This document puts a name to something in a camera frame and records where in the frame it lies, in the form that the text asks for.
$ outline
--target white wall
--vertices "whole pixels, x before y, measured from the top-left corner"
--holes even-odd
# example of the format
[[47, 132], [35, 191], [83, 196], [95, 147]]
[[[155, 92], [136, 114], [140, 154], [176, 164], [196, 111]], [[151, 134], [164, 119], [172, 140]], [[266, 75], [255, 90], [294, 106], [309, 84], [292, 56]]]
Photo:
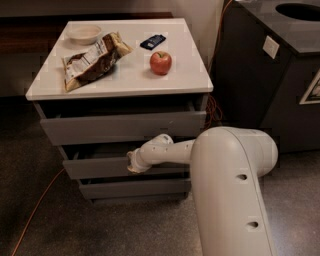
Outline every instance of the white wall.
[[[0, 17], [171, 12], [176, 18], [186, 19], [200, 55], [208, 65], [215, 46], [222, 4], [223, 0], [10, 0], [1, 1]], [[38, 63], [39, 55], [36, 54], [2, 55], [0, 97], [23, 95], [31, 83], [32, 72], [38, 71]]]

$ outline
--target tabletop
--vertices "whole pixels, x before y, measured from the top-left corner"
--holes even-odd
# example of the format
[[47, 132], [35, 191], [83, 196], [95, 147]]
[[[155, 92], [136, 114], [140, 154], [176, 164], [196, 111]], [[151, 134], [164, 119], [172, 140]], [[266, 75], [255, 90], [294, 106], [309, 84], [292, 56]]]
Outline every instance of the tabletop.
[[[102, 78], [66, 92], [62, 58], [90, 48], [75, 44], [67, 31], [71, 26], [87, 24], [101, 27], [102, 36], [119, 32], [122, 40], [134, 50]], [[152, 51], [140, 47], [142, 41], [155, 34], [164, 35], [166, 40]], [[149, 65], [151, 55], [159, 50], [168, 52], [173, 59], [171, 70], [165, 76], [153, 74]], [[34, 101], [207, 93], [212, 90], [212, 82], [184, 19], [73, 21], [61, 33], [26, 97]]]

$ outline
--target hole on robot arm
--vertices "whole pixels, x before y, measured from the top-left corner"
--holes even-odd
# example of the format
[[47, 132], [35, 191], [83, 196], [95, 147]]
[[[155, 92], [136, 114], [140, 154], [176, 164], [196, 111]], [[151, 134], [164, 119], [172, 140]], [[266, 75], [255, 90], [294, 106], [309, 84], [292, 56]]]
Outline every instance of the hole on robot arm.
[[239, 174], [239, 175], [237, 175], [237, 179], [239, 179], [239, 180], [247, 180], [248, 176], [246, 174]]
[[247, 223], [246, 228], [248, 231], [254, 231], [259, 227], [259, 223], [257, 221], [252, 221]]

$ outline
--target red apple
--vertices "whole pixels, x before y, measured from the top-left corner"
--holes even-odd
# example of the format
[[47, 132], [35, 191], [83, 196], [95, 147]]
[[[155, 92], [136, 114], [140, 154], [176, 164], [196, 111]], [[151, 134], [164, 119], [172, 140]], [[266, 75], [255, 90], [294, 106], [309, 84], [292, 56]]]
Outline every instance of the red apple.
[[150, 67], [156, 75], [166, 75], [171, 68], [172, 59], [169, 53], [157, 51], [150, 57]]

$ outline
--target orange cable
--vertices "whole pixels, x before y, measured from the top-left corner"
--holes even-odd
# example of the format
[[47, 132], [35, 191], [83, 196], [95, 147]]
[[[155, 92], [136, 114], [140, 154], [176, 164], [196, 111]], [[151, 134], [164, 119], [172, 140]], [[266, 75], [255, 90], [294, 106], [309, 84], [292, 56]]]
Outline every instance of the orange cable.
[[56, 181], [56, 179], [59, 177], [59, 175], [60, 175], [62, 172], [64, 172], [64, 171], [65, 171], [65, 169], [63, 168], [63, 169], [53, 178], [53, 180], [50, 182], [50, 184], [48, 185], [48, 187], [46, 188], [46, 190], [43, 192], [42, 196], [40, 197], [40, 199], [39, 199], [39, 201], [38, 201], [38, 203], [37, 203], [37, 205], [36, 205], [36, 207], [34, 208], [33, 212], [31, 213], [31, 215], [30, 215], [30, 217], [29, 217], [29, 219], [28, 219], [28, 221], [27, 221], [27, 224], [26, 224], [26, 226], [24, 227], [24, 229], [23, 229], [23, 231], [22, 231], [22, 234], [21, 234], [21, 236], [20, 236], [20, 239], [19, 239], [17, 245], [15, 246], [15, 248], [14, 248], [11, 256], [14, 256], [14, 255], [16, 254], [16, 252], [17, 252], [17, 250], [18, 250], [18, 248], [19, 248], [19, 246], [20, 246], [20, 244], [21, 244], [21, 242], [22, 242], [22, 239], [23, 239], [23, 237], [24, 237], [24, 235], [25, 235], [25, 233], [26, 233], [26, 231], [27, 231], [27, 229], [28, 229], [28, 227], [29, 227], [29, 224], [30, 224], [30, 222], [31, 222], [34, 214], [36, 213], [36, 211], [37, 211], [37, 209], [38, 209], [38, 207], [39, 207], [42, 199], [43, 199], [44, 196], [47, 194], [48, 190], [50, 189], [50, 187], [52, 186], [52, 184]]
[[[222, 27], [222, 22], [223, 22], [223, 17], [224, 17], [224, 14], [227, 10], [227, 8], [229, 7], [229, 5], [232, 3], [233, 0], [229, 0], [229, 2], [225, 5], [225, 7], [223, 8], [222, 12], [221, 12], [221, 17], [220, 17], [220, 22], [219, 22], [219, 28], [218, 28], [218, 33], [217, 33], [217, 43], [216, 43], [216, 47], [215, 47], [215, 50], [213, 52], [213, 56], [211, 58], [211, 61], [209, 63], [209, 67], [208, 67], [208, 70], [210, 72], [211, 70], [211, 66], [212, 66], [212, 63], [213, 63], [213, 60], [216, 56], [216, 53], [217, 53], [217, 50], [219, 48], [219, 45], [220, 45], [220, 40], [221, 40], [221, 27]], [[214, 117], [214, 113], [216, 112], [216, 110], [219, 111], [219, 117], [218, 118], [215, 118]], [[209, 99], [208, 99], [208, 103], [207, 103], [207, 108], [206, 108], [206, 111], [207, 111], [207, 114], [209, 116], [209, 120], [207, 120], [205, 122], [205, 130], [210, 128], [210, 125], [211, 125], [211, 122], [212, 120], [214, 121], [221, 121], [222, 120], [222, 117], [223, 117], [223, 112], [221, 110], [221, 108], [219, 107], [219, 105], [217, 104], [217, 102], [215, 101], [215, 99], [213, 98], [212, 95], [209, 94]]]

